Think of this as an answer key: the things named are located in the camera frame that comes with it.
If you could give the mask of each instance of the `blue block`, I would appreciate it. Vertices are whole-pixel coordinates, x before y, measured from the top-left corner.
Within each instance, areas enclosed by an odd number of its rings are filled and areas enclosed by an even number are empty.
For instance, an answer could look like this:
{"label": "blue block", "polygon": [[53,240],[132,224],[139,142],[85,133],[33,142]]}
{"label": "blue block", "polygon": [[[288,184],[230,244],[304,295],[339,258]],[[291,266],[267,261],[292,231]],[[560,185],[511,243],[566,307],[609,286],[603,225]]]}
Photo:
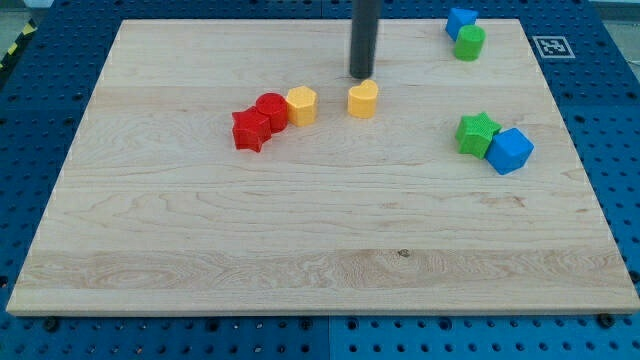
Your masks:
{"label": "blue block", "polygon": [[477,11],[451,8],[445,30],[449,33],[449,36],[451,36],[453,41],[456,41],[458,39],[458,31],[460,31],[460,28],[465,25],[474,25],[477,18]]}
{"label": "blue block", "polygon": [[523,167],[532,151],[531,141],[513,128],[493,137],[485,158],[500,175],[505,175]]}

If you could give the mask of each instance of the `wood grain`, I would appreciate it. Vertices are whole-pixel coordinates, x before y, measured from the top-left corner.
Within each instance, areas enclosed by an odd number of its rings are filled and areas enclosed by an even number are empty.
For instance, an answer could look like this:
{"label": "wood grain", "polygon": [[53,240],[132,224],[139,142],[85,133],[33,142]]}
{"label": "wood grain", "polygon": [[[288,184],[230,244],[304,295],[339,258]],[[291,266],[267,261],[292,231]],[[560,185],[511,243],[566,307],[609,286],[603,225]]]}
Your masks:
{"label": "wood grain", "polygon": [[[378,113],[359,120],[349,22],[124,21],[8,311],[638,310],[520,24],[480,24],[465,63],[443,20],[382,21]],[[236,151],[230,113],[299,85],[317,123]],[[456,152],[460,116],[481,111],[535,143],[524,169]]]}

